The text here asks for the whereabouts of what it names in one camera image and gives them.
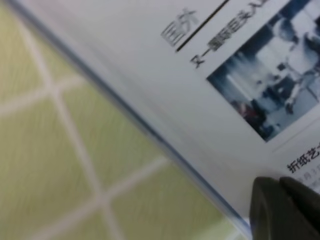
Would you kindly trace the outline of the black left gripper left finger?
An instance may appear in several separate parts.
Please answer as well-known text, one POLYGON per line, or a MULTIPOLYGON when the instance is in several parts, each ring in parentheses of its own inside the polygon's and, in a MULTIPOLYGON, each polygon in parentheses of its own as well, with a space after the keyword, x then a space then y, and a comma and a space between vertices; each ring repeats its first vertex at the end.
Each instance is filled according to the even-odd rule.
POLYGON ((312 225, 280 185, 280 179, 257 177, 252 186, 249 222, 254 240, 318 240, 312 225))

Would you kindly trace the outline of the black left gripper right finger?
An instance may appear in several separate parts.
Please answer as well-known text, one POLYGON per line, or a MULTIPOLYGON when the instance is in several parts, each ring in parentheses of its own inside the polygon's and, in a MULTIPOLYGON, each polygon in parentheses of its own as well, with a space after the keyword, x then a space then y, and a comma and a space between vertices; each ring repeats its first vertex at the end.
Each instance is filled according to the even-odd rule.
POLYGON ((279 183, 306 219, 312 225, 319 225, 320 195, 292 177, 281 177, 279 183))

